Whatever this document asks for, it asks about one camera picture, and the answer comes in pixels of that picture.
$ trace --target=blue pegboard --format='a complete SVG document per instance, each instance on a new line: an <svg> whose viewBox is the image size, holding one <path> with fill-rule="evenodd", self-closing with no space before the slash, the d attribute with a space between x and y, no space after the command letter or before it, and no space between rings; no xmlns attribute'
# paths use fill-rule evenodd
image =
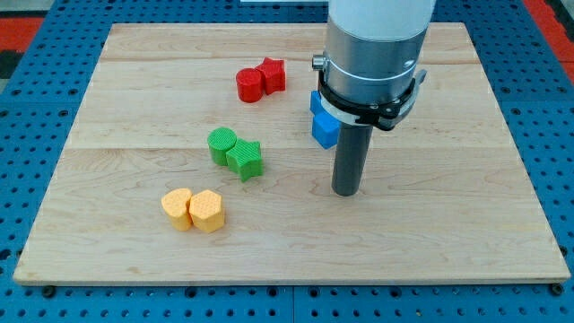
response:
<svg viewBox="0 0 574 323"><path fill-rule="evenodd" d="M326 13L322 4L240 6L239 0L56 0L0 95L0 321L572 321L572 280L553 286L57 287L54 294L12 281L113 22L324 22ZM572 269L572 84L518 0L439 0L433 20L466 24Z"/></svg>

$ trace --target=wood grain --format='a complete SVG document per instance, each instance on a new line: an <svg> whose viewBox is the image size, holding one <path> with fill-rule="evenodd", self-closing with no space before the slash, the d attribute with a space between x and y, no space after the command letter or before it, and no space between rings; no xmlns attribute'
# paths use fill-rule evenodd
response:
<svg viewBox="0 0 574 323"><path fill-rule="evenodd" d="M311 138L324 25L115 25L14 279L20 284L506 284L570 277L465 27L432 24L414 112L375 131L359 193ZM234 75L286 61L287 91ZM265 175L214 165L216 127L260 140ZM227 224L176 232L173 188L223 195Z"/></svg>

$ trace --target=yellow block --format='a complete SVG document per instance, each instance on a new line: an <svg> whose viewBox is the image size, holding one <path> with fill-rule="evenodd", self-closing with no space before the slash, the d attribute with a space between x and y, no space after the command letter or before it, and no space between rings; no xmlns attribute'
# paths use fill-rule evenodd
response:
<svg viewBox="0 0 574 323"><path fill-rule="evenodd" d="M171 225L179 231L187 231L191 228L189 216L189 200L192 193L189 188L174 189L161 199L163 211L169 217Z"/></svg>
<svg viewBox="0 0 574 323"><path fill-rule="evenodd" d="M194 225L210 233L225 224L225 209L222 196L207 189L191 198L189 213Z"/></svg>

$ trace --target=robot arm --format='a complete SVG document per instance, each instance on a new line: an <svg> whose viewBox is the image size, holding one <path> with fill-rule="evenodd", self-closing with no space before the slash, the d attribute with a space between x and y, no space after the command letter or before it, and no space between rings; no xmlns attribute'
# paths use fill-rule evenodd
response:
<svg viewBox="0 0 574 323"><path fill-rule="evenodd" d="M390 131L414 105L413 77L435 0L330 0L325 51L313 57L323 107L341 121L332 187L357 192L372 127Z"/></svg>

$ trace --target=black clamp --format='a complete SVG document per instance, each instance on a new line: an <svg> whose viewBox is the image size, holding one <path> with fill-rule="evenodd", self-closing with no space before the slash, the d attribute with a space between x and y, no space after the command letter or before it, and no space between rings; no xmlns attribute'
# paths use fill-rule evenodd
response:
<svg viewBox="0 0 574 323"><path fill-rule="evenodd" d="M424 81L426 73L413 78L408 89L396 100L380 105L353 103L343 99L325 83L325 73L319 71L318 90L329 103L337 109L357 116L355 123L374 126L383 131L390 131L411 111L418 92L418 86Z"/></svg>

